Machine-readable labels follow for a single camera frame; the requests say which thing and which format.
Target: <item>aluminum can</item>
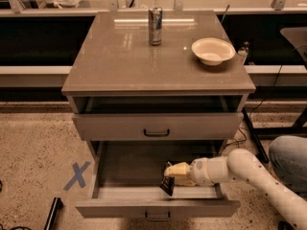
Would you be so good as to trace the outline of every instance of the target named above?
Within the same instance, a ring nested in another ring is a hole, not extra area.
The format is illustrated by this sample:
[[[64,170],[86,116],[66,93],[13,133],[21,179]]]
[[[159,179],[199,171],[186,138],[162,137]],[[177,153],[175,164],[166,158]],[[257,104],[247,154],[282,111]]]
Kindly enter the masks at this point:
[[[148,26],[149,26],[149,41],[152,45],[161,44],[161,29],[162,29],[162,15],[161,8],[149,9],[148,12]]]

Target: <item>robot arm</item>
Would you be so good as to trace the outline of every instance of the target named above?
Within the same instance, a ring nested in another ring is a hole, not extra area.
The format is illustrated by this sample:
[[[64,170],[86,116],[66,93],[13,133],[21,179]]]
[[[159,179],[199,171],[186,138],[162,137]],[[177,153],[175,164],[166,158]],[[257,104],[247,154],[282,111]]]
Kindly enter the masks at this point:
[[[221,182],[244,180],[265,194],[268,201],[295,228],[307,229],[307,202],[276,181],[259,160],[245,149],[235,149],[228,157],[200,158],[190,165],[176,164],[165,176],[179,183],[213,186]]]

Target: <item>white bowl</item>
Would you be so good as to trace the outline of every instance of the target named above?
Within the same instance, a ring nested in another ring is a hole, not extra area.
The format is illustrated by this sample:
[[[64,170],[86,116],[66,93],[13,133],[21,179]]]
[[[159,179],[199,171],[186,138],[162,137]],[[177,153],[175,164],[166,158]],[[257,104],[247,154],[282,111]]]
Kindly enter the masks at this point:
[[[219,65],[234,57],[233,46],[218,38],[203,38],[192,45],[193,53],[206,65]]]

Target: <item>bottle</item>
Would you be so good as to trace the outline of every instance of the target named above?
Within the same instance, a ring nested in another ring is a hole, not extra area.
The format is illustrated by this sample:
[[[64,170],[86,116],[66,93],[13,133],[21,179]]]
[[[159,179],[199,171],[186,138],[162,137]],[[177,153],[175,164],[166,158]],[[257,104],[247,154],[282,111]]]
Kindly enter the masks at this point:
[[[247,41],[243,42],[242,47],[240,47],[238,50],[238,56],[241,65],[245,64],[248,57],[248,51],[249,51],[249,43]]]

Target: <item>speckled floor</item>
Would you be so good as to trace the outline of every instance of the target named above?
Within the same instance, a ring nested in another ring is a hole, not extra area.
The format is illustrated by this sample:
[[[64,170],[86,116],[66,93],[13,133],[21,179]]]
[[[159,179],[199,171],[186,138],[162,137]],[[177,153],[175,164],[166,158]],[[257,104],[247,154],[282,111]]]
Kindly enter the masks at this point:
[[[253,114],[256,125],[264,124],[264,119],[270,126],[283,121],[290,123],[298,115],[297,108],[287,115],[274,114],[276,107],[264,110],[261,115]],[[244,182],[224,185],[229,199],[241,201],[241,207],[232,218],[183,218],[167,222],[133,218],[84,219],[74,204],[78,199],[87,198],[94,161],[71,117],[68,103],[0,103],[0,180],[3,183],[0,223],[5,229],[16,225],[43,229],[55,196],[61,198],[64,207],[59,211],[54,229],[277,229],[282,217],[260,192]],[[248,139],[240,148],[255,153],[245,124],[241,127]],[[244,139],[241,132],[236,139]],[[270,141],[262,143],[267,149]],[[224,154],[237,147],[236,144],[228,146]],[[75,183],[64,191],[74,175],[72,165],[77,162],[81,167],[86,161],[90,165],[83,173],[85,187]]]

